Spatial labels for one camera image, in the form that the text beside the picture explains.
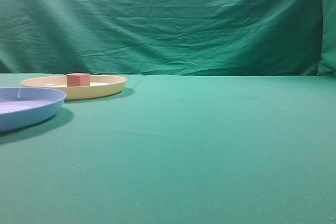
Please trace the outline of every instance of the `blue plate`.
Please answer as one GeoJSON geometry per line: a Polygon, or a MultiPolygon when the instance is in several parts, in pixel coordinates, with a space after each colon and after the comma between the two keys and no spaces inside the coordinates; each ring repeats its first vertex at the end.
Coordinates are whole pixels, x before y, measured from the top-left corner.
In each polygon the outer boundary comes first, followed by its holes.
{"type": "Polygon", "coordinates": [[[67,94],[47,88],[0,88],[0,132],[39,123],[54,116],[67,94]]]}

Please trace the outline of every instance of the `foam block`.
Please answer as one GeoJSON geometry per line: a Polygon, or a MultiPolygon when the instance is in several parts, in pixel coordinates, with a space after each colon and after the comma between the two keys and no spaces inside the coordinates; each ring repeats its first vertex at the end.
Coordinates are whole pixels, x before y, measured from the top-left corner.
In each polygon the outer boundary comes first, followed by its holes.
{"type": "Polygon", "coordinates": [[[67,74],[67,87],[90,86],[89,73],[70,73],[67,74]]]}

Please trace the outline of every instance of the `red cube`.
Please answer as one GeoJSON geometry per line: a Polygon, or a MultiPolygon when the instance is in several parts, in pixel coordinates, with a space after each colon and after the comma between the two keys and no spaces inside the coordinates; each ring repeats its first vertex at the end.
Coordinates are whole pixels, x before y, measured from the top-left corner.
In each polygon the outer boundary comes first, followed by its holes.
{"type": "Polygon", "coordinates": [[[90,86],[89,73],[70,73],[67,74],[67,87],[90,86]]]}

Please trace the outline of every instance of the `green fabric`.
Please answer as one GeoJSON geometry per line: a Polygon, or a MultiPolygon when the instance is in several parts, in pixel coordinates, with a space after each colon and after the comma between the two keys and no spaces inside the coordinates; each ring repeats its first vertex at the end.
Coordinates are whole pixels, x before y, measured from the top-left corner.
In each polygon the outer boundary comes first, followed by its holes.
{"type": "Polygon", "coordinates": [[[0,0],[0,72],[317,74],[322,0],[0,0]]]}
{"type": "Polygon", "coordinates": [[[323,48],[319,74],[336,73],[336,0],[323,0],[323,48]]]}
{"type": "Polygon", "coordinates": [[[0,135],[1,223],[336,219],[335,79],[127,77],[118,95],[0,135]]]}

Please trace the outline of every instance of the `plastic plate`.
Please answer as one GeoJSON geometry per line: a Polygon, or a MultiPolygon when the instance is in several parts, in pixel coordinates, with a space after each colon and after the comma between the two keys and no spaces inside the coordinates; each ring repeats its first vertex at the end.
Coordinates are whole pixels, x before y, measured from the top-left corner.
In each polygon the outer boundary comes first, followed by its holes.
{"type": "Polygon", "coordinates": [[[66,92],[67,100],[105,97],[121,92],[127,78],[111,75],[91,75],[90,86],[67,87],[66,76],[47,76],[27,79],[21,82],[24,87],[51,88],[66,92]]]}
{"type": "Polygon", "coordinates": [[[42,122],[61,109],[66,94],[42,88],[0,88],[0,132],[42,122]]]}

